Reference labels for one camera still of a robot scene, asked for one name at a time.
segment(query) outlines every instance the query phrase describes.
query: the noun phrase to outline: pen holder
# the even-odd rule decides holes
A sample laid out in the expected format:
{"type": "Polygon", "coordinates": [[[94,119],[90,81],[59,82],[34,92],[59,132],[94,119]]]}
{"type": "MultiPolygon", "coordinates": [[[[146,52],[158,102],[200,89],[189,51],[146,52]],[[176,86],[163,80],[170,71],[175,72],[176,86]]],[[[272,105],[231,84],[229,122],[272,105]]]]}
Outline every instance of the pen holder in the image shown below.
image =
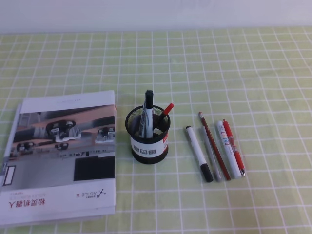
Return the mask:
{"type": "MultiPolygon", "coordinates": [[[[164,110],[153,106],[153,119],[156,119],[164,110]]],[[[134,108],[126,117],[126,129],[130,134],[133,157],[144,164],[155,164],[162,161],[168,153],[168,130],[170,117],[166,117],[153,130],[152,138],[141,138],[138,135],[143,106],[134,108]]]]}

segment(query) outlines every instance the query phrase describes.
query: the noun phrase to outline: white marker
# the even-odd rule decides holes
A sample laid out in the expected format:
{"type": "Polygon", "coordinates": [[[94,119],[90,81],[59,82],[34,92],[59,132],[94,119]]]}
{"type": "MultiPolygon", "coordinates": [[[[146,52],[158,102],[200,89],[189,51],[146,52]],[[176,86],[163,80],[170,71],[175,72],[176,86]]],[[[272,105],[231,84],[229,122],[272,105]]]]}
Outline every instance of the white marker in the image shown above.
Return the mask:
{"type": "Polygon", "coordinates": [[[221,176],[220,170],[218,168],[218,165],[216,164],[214,152],[213,152],[213,149],[211,148],[211,144],[209,142],[205,126],[202,126],[202,130],[203,130],[203,137],[204,137],[206,150],[208,152],[208,157],[210,158],[211,164],[213,166],[214,177],[215,177],[217,182],[221,182],[222,176],[221,176]]]}
{"type": "Polygon", "coordinates": [[[206,179],[206,181],[208,183],[212,182],[214,180],[213,176],[211,175],[211,172],[209,170],[209,167],[208,167],[208,164],[204,158],[204,155],[203,155],[203,152],[199,146],[199,143],[196,139],[196,135],[195,135],[195,132],[193,130],[193,128],[191,126],[187,126],[186,127],[186,131],[187,133],[189,134],[190,136],[190,139],[191,139],[191,145],[192,145],[192,148],[194,149],[194,152],[195,152],[195,155],[198,159],[198,162],[199,162],[199,166],[200,166],[200,169],[206,179]]]}
{"type": "Polygon", "coordinates": [[[228,135],[225,132],[225,129],[224,129],[222,121],[218,121],[216,123],[216,126],[217,126],[217,129],[218,129],[220,138],[222,140],[222,143],[223,143],[225,154],[226,154],[226,156],[229,159],[233,177],[234,177],[234,179],[239,179],[239,178],[242,177],[242,175],[241,175],[240,170],[238,168],[237,161],[235,159],[235,156],[234,156],[234,153],[233,153],[233,150],[232,150],[232,147],[231,147],[228,135]]]}

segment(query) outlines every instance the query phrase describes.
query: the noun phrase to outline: book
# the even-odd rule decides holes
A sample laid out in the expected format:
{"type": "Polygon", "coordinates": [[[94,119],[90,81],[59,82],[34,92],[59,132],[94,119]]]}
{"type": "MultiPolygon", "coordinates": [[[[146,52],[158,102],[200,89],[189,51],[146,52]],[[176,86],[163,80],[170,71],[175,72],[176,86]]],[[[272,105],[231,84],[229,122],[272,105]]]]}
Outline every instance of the book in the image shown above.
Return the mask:
{"type": "Polygon", "coordinates": [[[0,168],[0,227],[113,214],[114,91],[26,98],[0,168]]]}

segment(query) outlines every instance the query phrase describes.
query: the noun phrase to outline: marker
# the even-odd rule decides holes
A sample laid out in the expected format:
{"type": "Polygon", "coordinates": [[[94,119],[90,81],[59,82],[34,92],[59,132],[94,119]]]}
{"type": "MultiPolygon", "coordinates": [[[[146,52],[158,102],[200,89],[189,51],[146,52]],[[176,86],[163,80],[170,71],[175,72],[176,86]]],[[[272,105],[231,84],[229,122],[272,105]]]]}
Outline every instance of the marker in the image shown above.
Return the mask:
{"type": "Polygon", "coordinates": [[[169,112],[172,110],[173,107],[174,107],[173,103],[170,103],[169,106],[167,106],[167,108],[156,119],[153,125],[153,129],[156,128],[162,122],[162,120],[166,117],[166,115],[169,114],[169,112]]]}
{"type": "Polygon", "coordinates": [[[146,138],[152,138],[153,137],[153,97],[154,97],[153,91],[149,90],[149,89],[146,90],[146,92],[145,92],[146,138]]]}
{"type": "Polygon", "coordinates": [[[208,136],[206,134],[206,128],[205,128],[205,126],[202,126],[201,129],[202,129],[202,133],[203,133],[203,137],[204,137],[206,150],[208,152],[208,157],[210,158],[211,164],[213,166],[214,177],[215,177],[217,182],[221,182],[222,181],[222,176],[221,176],[220,170],[219,170],[219,168],[218,168],[218,166],[216,164],[214,152],[213,152],[213,149],[211,148],[208,136]]]}
{"type": "Polygon", "coordinates": [[[195,132],[193,130],[193,128],[191,126],[187,126],[186,127],[186,132],[189,134],[190,136],[190,139],[191,139],[191,145],[192,145],[192,148],[195,152],[195,155],[198,159],[198,162],[199,162],[199,166],[200,166],[200,169],[206,179],[206,181],[208,183],[212,182],[214,180],[213,176],[211,175],[211,172],[209,170],[209,167],[208,167],[208,164],[204,158],[204,155],[203,155],[203,152],[201,151],[201,148],[199,146],[199,143],[196,139],[196,135],[195,135],[195,132]]]}
{"type": "Polygon", "coordinates": [[[241,175],[240,170],[238,168],[238,165],[237,165],[237,162],[236,162],[230,141],[228,139],[228,135],[225,132],[222,121],[218,121],[216,123],[216,126],[217,126],[220,138],[221,138],[223,146],[224,146],[225,154],[229,159],[233,177],[235,179],[241,178],[242,175],[241,175]]]}
{"type": "Polygon", "coordinates": [[[203,113],[199,112],[198,115],[199,115],[199,118],[201,120],[201,123],[205,127],[207,137],[209,138],[211,146],[212,146],[212,148],[214,150],[215,157],[216,157],[216,159],[219,162],[219,165],[221,167],[221,170],[222,170],[222,172],[224,174],[225,179],[226,180],[231,180],[230,174],[229,174],[228,170],[226,169],[226,166],[225,166],[225,164],[223,162],[223,159],[222,159],[221,154],[220,154],[220,152],[218,150],[218,147],[215,144],[215,140],[214,140],[213,135],[211,134],[211,132],[209,130],[209,127],[208,127],[207,122],[206,122],[206,120],[205,120],[205,118],[203,116],[203,113]]]}
{"type": "Polygon", "coordinates": [[[232,146],[232,150],[234,152],[234,156],[235,156],[236,162],[238,164],[238,168],[240,170],[240,173],[242,174],[242,176],[246,176],[244,163],[243,163],[243,161],[242,161],[242,159],[240,157],[240,154],[239,154],[239,151],[237,149],[237,146],[234,143],[234,137],[233,137],[230,125],[229,125],[229,123],[227,121],[225,121],[225,119],[223,120],[223,126],[224,126],[226,134],[228,135],[230,144],[232,146]]]}
{"type": "Polygon", "coordinates": [[[138,134],[141,138],[153,137],[153,91],[146,90],[138,134]]]}

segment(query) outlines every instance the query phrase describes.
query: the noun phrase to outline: printed photo on book cover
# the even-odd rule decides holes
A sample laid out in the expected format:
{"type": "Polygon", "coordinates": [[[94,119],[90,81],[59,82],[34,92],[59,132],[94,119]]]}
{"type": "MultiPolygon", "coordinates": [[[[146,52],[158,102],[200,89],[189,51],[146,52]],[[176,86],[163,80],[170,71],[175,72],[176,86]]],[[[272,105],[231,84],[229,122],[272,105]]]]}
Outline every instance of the printed photo on book cover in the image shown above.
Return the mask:
{"type": "Polygon", "coordinates": [[[1,191],[115,178],[115,106],[19,115],[1,191]]]}

